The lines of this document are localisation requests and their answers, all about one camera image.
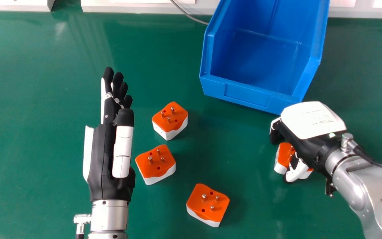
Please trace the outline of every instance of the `blue bin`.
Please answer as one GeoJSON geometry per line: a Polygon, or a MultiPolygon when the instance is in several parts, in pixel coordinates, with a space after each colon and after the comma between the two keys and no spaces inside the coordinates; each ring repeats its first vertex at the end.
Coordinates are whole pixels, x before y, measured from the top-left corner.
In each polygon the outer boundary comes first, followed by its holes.
{"type": "Polygon", "coordinates": [[[320,64],[329,0],[221,0],[206,29],[204,94],[279,115],[320,64]]]}

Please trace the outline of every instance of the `green surface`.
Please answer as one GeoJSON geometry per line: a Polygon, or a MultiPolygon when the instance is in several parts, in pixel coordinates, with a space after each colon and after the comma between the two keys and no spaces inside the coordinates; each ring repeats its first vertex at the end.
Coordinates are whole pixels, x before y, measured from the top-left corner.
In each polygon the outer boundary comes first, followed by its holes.
{"type": "MultiPolygon", "coordinates": [[[[134,97],[134,157],[165,143],[151,116],[166,103],[190,113],[167,143],[176,173],[152,186],[137,174],[131,239],[363,238],[342,197],[323,194],[319,174],[286,185],[273,171],[275,115],[203,95],[204,30],[182,15],[84,14],[72,1],[53,13],[0,12],[0,239],[73,238],[74,214],[91,211],[83,136],[99,122],[106,66],[123,72],[134,97]],[[196,183],[230,197],[221,227],[186,213],[196,183]]],[[[330,106],[382,160],[382,20],[329,19],[305,100],[330,106]]]]}

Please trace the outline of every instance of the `robotic hand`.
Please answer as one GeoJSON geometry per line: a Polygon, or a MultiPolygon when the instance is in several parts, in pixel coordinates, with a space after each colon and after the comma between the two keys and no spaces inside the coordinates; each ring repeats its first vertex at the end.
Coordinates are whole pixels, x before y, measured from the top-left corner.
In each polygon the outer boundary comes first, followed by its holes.
{"type": "Polygon", "coordinates": [[[89,184],[91,214],[78,214],[76,239],[127,239],[128,205],[135,187],[130,168],[134,112],[123,75],[107,67],[101,79],[101,124],[85,127],[83,176],[89,184]]]}
{"type": "Polygon", "coordinates": [[[311,168],[322,173],[326,194],[340,192],[359,216],[365,238],[382,239],[382,164],[354,141],[341,118],[320,102],[289,106],[271,123],[270,142],[282,138],[289,147],[280,144],[275,171],[285,182],[307,178],[311,168]],[[279,165],[287,160],[284,170],[279,165]]]}

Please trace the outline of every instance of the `orange and white plug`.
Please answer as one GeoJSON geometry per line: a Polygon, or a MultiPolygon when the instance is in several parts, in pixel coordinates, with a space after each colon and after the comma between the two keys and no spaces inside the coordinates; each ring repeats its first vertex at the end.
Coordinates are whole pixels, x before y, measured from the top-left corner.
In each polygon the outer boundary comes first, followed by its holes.
{"type": "Polygon", "coordinates": [[[164,180],[176,171],[176,161],[167,145],[160,145],[138,155],[135,162],[147,185],[164,180]]]}
{"type": "Polygon", "coordinates": [[[176,102],[170,102],[153,116],[153,128],[165,140],[171,140],[188,125],[188,112],[176,102]]]}
{"type": "MultiPolygon", "coordinates": [[[[294,147],[288,142],[282,142],[279,144],[278,150],[275,156],[274,171],[285,175],[290,170],[290,163],[293,157],[296,157],[297,153],[294,147]]],[[[299,173],[298,179],[307,179],[313,172],[313,168],[304,168],[305,172],[299,173]]]]}
{"type": "Polygon", "coordinates": [[[187,201],[187,212],[209,226],[219,227],[228,205],[229,198],[225,194],[197,183],[187,201]]]}

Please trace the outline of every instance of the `black cable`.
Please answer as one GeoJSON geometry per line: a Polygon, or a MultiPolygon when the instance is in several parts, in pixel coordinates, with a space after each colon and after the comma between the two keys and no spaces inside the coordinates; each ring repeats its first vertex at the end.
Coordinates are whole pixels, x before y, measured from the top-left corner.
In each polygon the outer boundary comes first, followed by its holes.
{"type": "Polygon", "coordinates": [[[194,18],[193,16],[191,16],[191,15],[189,15],[187,12],[185,12],[185,10],[184,9],[182,9],[174,0],[170,0],[172,3],[173,3],[173,5],[175,5],[178,9],[179,9],[179,11],[181,11],[184,15],[186,15],[188,18],[190,18],[191,20],[194,20],[194,21],[196,21],[196,22],[198,22],[198,23],[201,23],[201,24],[204,24],[204,25],[209,25],[209,23],[207,23],[207,22],[205,22],[205,21],[202,21],[202,20],[200,20],[200,19],[197,19],[197,18],[194,18]]]}
{"type": "Polygon", "coordinates": [[[360,147],[359,145],[356,146],[356,147],[353,149],[353,152],[356,153],[357,155],[359,155],[361,158],[363,158],[363,159],[365,159],[366,161],[368,161],[370,164],[382,168],[382,163],[380,163],[380,162],[376,162],[376,161],[375,161],[369,154],[367,154],[367,152],[365,152],[365,150],[364,150],[362,147],[360,147]]]}

